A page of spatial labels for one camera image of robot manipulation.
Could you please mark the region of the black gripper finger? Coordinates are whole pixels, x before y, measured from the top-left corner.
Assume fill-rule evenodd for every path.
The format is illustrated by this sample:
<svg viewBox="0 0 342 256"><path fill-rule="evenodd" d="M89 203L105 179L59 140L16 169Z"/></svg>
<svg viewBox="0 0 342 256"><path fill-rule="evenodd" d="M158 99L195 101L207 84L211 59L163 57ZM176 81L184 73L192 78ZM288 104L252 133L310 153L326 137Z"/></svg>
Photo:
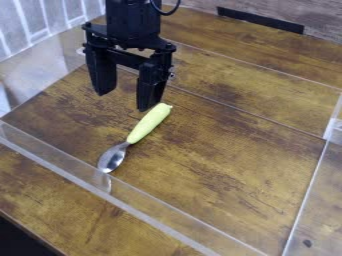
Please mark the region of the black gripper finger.
<svg viewBox="0 0 342 256"><path fill-rule="evenodd" d="M136 104L140 112L147 111L160 102L171 67L172 54L170 52L155 52L139 66Z"/></svg>
<svg viewBox="0 0 342 256"><path fill-rule="evenodd" d="M84 53L92 87L96 94L103 96L116 88L116 63L103 48L85 44Z"/></svg>

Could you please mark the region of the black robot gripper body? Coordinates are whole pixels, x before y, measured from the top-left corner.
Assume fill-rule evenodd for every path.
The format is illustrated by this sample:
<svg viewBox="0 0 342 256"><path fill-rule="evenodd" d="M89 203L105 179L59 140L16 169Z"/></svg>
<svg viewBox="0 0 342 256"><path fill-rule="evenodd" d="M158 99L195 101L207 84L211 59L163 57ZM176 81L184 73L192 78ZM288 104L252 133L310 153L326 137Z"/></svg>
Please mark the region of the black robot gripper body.
<svg viewBox="0 0 342 256"><path fill-rule="evenodd" d="M162 0L105 0L105 23L87 22L84 54L88 68L100 71L147 63L168 71L176 46L160 37Z"/></svg>

